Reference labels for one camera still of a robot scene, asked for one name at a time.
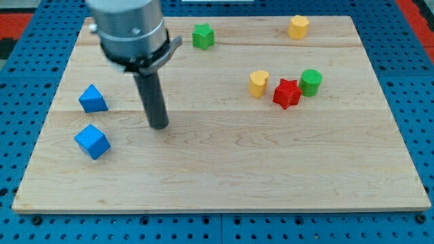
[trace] blue pegboard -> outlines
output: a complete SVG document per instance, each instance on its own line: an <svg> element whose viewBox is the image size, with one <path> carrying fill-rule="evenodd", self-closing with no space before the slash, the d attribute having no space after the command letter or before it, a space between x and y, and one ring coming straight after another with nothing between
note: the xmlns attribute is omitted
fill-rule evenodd
<svg viewBox="0 0 434 244"><path fill-rule="evenodd" d="M395 2L256 0L181 5L166 16L351 16L430 200L434 68ZM434 212L35 216L11 210L83 20L82 0L43 0L0 72L0 243L433 243Z"/></svg>

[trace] green cylinder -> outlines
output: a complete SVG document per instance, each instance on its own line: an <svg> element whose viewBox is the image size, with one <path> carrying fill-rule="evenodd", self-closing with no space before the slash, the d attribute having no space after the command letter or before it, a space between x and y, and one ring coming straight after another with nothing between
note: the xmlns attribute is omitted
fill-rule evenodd
<svg viewBox="0 0 434 244"><path fill-rule="evenodd" d="M323 76L320 72L308 69L303 71L300 78L299 88L303 91L303 96L315 96L318 92L319 85L323 80Z"/></svg>

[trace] blue block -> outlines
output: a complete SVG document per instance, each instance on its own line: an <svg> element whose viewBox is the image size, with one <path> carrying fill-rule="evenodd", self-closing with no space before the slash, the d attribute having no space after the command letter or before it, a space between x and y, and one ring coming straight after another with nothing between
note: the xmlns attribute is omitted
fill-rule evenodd
<svg viewBox="0 0 434 244"><path fill-rule="evenodd" d="M89 155L93 160L100 157L110 148L109 141L102 131L88 125L84 130L74 137L83 152Z"/></svg>
<svg viewBox="0 0 434 244"><path fill-rule="evenodd" d="M80 104L86 113L107 111L104 98L94 85L90 85L80 96Z"/></svg>

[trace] red star block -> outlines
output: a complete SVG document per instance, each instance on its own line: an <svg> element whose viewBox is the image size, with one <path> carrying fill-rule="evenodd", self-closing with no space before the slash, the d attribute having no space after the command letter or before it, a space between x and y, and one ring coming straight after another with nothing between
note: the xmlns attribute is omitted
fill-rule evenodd
<svg viewBox="0 0 434 244"><path fill-rule="evenodd" d="M273 102L280 104L286 110L290 105L298 104L301 93L302 90L298 88L297 80L280 79L280 85L274 91Z"/></svg>

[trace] green block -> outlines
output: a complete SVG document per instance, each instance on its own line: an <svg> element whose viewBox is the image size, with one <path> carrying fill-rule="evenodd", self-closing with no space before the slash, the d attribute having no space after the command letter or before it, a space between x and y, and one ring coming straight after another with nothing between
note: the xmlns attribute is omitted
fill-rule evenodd
<svg viewBox="0 0 434 244"><path fill-rule="evenodd" d="M303 96L315 96L318 92L319 85L323 80L323 76L320 72L308 69L303 71L300 78L299 88L303 91Z"/></svg>
<svg viewBox="0 0 434 244"><path fill-rule="evenodd" d="M203 50L214 45L214 30L208 23L196 24L193 31L193 47L200 47Z"/></svg>

